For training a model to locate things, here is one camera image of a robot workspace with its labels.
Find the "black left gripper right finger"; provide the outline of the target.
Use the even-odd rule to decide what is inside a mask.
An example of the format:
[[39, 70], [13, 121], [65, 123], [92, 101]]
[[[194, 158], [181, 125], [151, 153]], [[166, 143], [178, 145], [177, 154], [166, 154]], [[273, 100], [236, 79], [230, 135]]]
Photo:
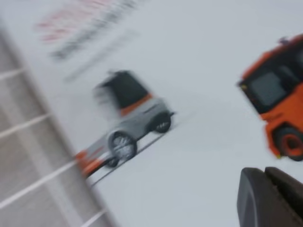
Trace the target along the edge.
[[296, 213], [303, 212], [303, 184], [276, 167], [266, 167], [265, 174]]

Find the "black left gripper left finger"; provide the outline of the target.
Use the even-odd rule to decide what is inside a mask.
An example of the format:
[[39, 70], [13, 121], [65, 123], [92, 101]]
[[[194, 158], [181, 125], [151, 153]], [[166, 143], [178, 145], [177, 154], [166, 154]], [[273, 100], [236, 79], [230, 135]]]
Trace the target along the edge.
[[241, 227], [301, 227], [303, 213], [296, 213], [276, 186], [258, 168], [242, 169], [237, 197]]

